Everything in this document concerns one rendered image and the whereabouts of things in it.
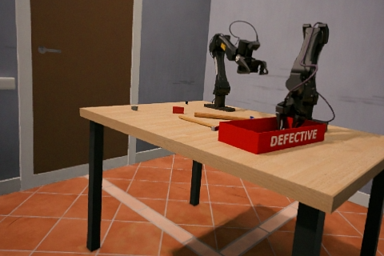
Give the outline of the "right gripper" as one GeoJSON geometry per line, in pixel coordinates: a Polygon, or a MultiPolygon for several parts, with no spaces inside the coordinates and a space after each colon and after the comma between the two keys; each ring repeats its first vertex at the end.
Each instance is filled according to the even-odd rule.
{"type": "Polygon", "coordinates": [[[266,62],[265,61],[261,61],[261,60],[256,60],[256,58],[252,58],[252,53],[253,53],[253,51],[249,50],[249,45],[248,45],[247,46],[247,50],[246,50],[246,56],[245,56],[246,59],[244,57],[242,57],[239,60],[240,63],[238,64],[237,73],[238,74],[257,73],[258,72],[258,67],[260,65],[259,75],[261,75],[261,74],[268,74],[268,69],[267,69],[267,66],[266,66],[266,62]],[[264,68],[266,70],[265,73],[264,73],[264,68]]]}

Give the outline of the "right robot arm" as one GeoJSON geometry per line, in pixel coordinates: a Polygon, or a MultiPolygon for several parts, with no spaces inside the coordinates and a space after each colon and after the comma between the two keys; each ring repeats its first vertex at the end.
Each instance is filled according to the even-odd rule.
{"type": "Polygon", "coordinates": [[[213,94],[215,94],[214,104],[207,103],[204,106],[211,105],[209,107],[221,109],[221,110],[235,110],[235,108],[225,106],[226,95],[230,93],[230,84],[227,81],[226,71],[225,71],[225,63],[224,57],[225,54],[227,59],[230,61],[234,61],[239,64],[239,60],[242,57],[246,56],[246,49],[249,45],[250,50],[257,50],[260,47],[260,42],[258,41],[250,41],[239,39],[238,47],[232,46],[233,43],[230,41],[230,35],[225,34],[221,36],[220,34],[215,34],[211,44],[210,44],[210,52],[213,55],[214,63],[215,63],[215,88],[213,94]],[[229,40],[227,40],[225,37],[229,40]],[[231,44],[232,45],[231,45],[231,44]],[[239,48],[240,45],[240,49],[239,48]],[[227,108],[227,109],[224,109],[227,108]]]}

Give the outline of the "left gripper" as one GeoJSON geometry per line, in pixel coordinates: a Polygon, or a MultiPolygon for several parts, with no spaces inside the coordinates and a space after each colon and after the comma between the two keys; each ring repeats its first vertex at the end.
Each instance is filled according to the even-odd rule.
{"type": "Polygon", "coordinates": [[[289,113],[286,113],[286,114],[276,113],[276,119],[278,122],[278,130],[283,129],[288,117],[293,118],[291,129],[299,128],[305,122],[305,120],[303,120],[303,118],[301,116],[307,117],[307,114],[300,110],[302,107],[303,98],[299,99],[299,97],[297,97],[297,96],[294,96],[294,98],[292,98],[292,97],[293,97],[293,95],[289,95],[288,100],[287,100],[288,103],[286,104],[286,107],[291,106],[291,111],[289,113]]]}

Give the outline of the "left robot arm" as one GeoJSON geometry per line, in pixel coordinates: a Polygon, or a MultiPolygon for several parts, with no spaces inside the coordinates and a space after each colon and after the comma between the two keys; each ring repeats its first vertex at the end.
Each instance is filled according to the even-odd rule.
{"type": "MultiPolygon", "coordinates": [[[[325,44],[328,43],[329,39],[329,28],[327,23],[319,23],[318,27],[312,27],[310,23],[303,24],[302,26],[304,42],[302,44],[301,51],[299,55],[296,57],[293,67],[291,68],[290,77],[286,80],[286,88],[288,91],[291,91],[296,86],[300,85],[302,82],[307,80],[314,72],[315,67],[304,67],[299,63],[302,60],[304,52],[306,50],[304,59],[302,61],[303,65],[310,66],[312,64],[318,65],[318,60],[322,48],[325,44]],[[312,62],[311,62],[312,61],[312,62]],[[301,81],[300,81],[301,79],[301,81]]],[[[325,121],[316,120],[312,118],[313,108],[317,105],[318,101],[318,93],[316,89],[316,74],[305,84],[294,90],[290,95],[304,98],[301,111],[307,114],[307,117],[303,117],[305,120],[320,122],[324,124],[329,124],[329,122],[325,123],[325,121]],[[312,80],[313,79],[313,80],[312,80]],[[307,84],[309,83],[309,84],[307,84]],[[304,97],[305,96],[305,97],[304,97]],[[313,106],[314,105],[314,106],[313,106]]],[[[289,107],[276,106],[276,112],[281,114],[286,114],[290,112],[289,107]]]]}

